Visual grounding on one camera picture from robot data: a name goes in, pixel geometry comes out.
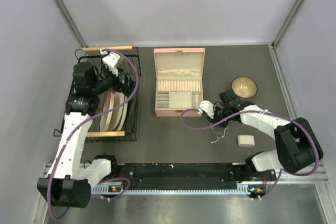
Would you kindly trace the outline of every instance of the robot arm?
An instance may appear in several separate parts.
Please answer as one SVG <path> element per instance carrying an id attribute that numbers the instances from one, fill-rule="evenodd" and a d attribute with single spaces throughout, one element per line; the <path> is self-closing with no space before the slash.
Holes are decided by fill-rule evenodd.
<path id="1" fill-rule="evenodd" d="M 285 169 L 290 173 L 307 167 L 314 163 L 314 152 L 304 133 L 294 124 L 287 120 L 264 114 L 265 111 L 249 101 L 241 101 L 233 90 L 228 90 L 219 94 L 223 108 L 213 105 L 209 101 L 202 101 L 198 107 L 200 115 L 206 114 L 211 123 L 217 123 L 225 117 L 239 111 L 260 111 L 260 113 L 245 113 L 221 123 L 219 126 L 227 127 L 229 121 L 237 121 L 250 125 L 275 140 L 276 150 L 262 152 L 247 158 L 251 161 L 254 170 L 262 172 L 270 169 Z M 303 118 L 295 120 L 303 126 L 312 137 L 318 150 L 319 159 L 323 158 L 323 151 L 317 141 L 308 121 Z"/>
<path id="2" fill-rule="evenodd" d="M 86 207 L 91 189 L 111 173 L 112 158 L 97 158 L 85 170 L 79 169 L 85 138 L 92 121 L 75 131 L 68 142 L 67 138 L 77 125 L 95 114 L 99 94 L 110 88 L 123 92 L 126 96 L 132 92 L 135 82 L 131 78 L 125 75 L 123 81 L 119 80 L 118 75 L 122 69 L 118 66 L 121 61 L 119 55 L 111 52 L 102 58 L 103 65 L 99 74 L 89 62 L 80 62 L 73 68 L 74 89 L 66 102 L 63 133 L 56 156 L 64 145 L 67 148 L 60 157 L 51 187 L 51 202 L 54 206 Z M 40 178 L 37 183 L 38 190 L 46 200 L 49 176 L 55 165 L 56 159 L 47 178 Z"/>

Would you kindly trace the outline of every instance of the white plate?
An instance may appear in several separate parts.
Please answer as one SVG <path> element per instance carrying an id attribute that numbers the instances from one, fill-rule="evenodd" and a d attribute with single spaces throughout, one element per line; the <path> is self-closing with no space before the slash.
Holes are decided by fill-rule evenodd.
<path id="1" fill-rule="evenodd" d="M 123 93 L 118 92 L 114 93 L 114 107 L 118 106 L 124 101 L 125 101 L 125 95 Z M 122 107 L 113 111 L 108 131 L 114 131 L 114 129 L 118 126 L 121 116 L 122 116 Z"/>
<path id="2" fill-rule="evenodd" d="M 109 92 L 104 103 L 103 112 L 105 112 L 106 110 L 111 110 L 113 108 L 113 105 L 114 105 L 114 95 L 112 92 Z M 110 125 L 112 112 L 101 116 L 100 131 L 107 131 Z"/>
<path id="3" fill-rule="evenodd" d="M 126 119 L 126 115 L 127 115 L 127 104 L 128 103 L 125 103 L 125 105 L 123 106 L 124 109 L 122 111 L 122 117 L 121 117 L 121 120 L 120 120 L 120 123 L 119 123 L 119 126 L 117 128 L 117 131 L 120 131 L 122 129 L 122 127 L 124 126 L 124 123 L 125 123 L 125 119 Z"/>

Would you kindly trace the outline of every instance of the pink jewelry box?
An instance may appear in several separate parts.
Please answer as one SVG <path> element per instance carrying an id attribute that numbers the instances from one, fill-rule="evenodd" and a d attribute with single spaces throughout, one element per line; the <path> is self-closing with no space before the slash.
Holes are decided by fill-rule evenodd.
<path id="1" fill-rule="evenodd" d="M 181 116 L 203 100 L 204 48 L 154 49 L 156 116 Z M 185 116 L 199 116 L 191 111 Z"/>

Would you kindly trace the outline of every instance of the wooden handle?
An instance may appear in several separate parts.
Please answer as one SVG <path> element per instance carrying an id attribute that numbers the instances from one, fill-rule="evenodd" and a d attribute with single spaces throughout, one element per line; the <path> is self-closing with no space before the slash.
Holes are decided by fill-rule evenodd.
<path id="1" fill-rule="evenodd" d="M 88 132 L 86 137 L 125 136 L 125 131 Z"/>
<path id="2" fill-rule="evenodd" d="M 83 47 L 83 52 L 93 52 L 99 51 L 101 48 L 112 49 L 112 50 L 132 50 L 132 46 L 119 46 L 119 47 Z"/>

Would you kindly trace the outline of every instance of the box lid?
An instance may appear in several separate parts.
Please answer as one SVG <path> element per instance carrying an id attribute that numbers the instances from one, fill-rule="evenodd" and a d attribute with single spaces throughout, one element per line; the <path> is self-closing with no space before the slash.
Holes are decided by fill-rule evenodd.
<path id="1" fill-rule="evenodd" d="M 202 78 L 204 48 L 154 49 L 156 78 Z"/>

